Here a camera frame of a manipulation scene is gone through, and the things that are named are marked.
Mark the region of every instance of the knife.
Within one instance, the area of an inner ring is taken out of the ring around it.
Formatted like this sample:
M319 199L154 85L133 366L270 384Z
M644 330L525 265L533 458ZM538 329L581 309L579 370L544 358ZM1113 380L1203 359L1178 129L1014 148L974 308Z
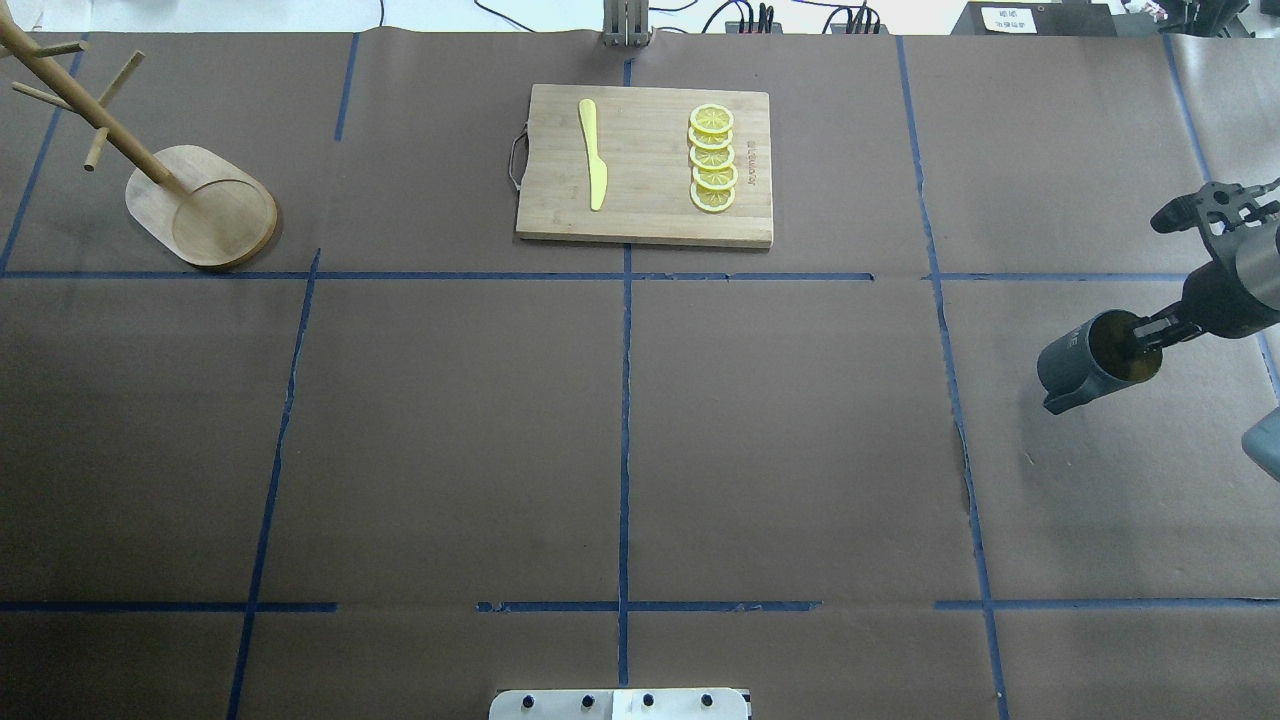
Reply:
M577 119L582 120L582 137L586 138L586 169L591 177L591 210L604 205L604 190L609 186L609 168L595 145L595 100L584 97L577 104Z

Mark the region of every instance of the yellow lemon slice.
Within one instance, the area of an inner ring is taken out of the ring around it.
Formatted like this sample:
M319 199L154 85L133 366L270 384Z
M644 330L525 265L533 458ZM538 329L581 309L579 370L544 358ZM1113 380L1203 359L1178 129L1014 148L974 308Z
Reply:
M718 170L694 168L694 182L707 190L730 190L737 184L737 168L733 165Z
M721 135L733 128L733 113L723 105L699 105L689 114L689 124L698 132Z
M721 147L728 147L728 143L733 142L733 131L722 135L710 135L689 128L689 142L694 147L701 147L703 150L719 150Z
M733 164L733 147L721 147L719 150L705 150L703 147L689 149L689 161L704 170L719 170Z
M733 188L707 190L696 182L689 183L689 197L698 205L699 210L708 213L723 213L733 204Z

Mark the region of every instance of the wooden base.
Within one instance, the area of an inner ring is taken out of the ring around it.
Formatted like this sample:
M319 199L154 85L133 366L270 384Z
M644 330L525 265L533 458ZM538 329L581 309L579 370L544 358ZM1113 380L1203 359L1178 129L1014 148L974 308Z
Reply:
M156 152L173 177L164 184L134 170L124 191L129 214L184 261L238 265L266 246L279 222L275 199L247 173L195 145Z

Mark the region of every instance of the cutting board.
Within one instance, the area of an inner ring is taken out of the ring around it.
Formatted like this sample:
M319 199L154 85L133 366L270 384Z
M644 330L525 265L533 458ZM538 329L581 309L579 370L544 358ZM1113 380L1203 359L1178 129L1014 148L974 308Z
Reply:
M596 106L609 186L590 208L586 145L577 104ZM722 213L689 197L689 114L705 102L733 113L737 186ZM648 242L767 249L773 245L769 96L765 92L535 85L529 101L529 163L516 234L529 240Z

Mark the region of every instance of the brown table surface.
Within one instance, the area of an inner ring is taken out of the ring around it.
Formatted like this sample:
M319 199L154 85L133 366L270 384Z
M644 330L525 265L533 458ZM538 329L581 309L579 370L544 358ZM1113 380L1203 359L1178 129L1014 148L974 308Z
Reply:
M1280 706L1280 602L1231 600L1280 597L1280 484L1239 448L1263 338L1056 418L1034 374L1206 260L1156 209L1280 174L1276 41L90 41L88 88L147 51L113 109L283 232L195 272L122 156L82 172L84 123L0 94L0 716ZM768 91L774 247L517 240L539 82Z

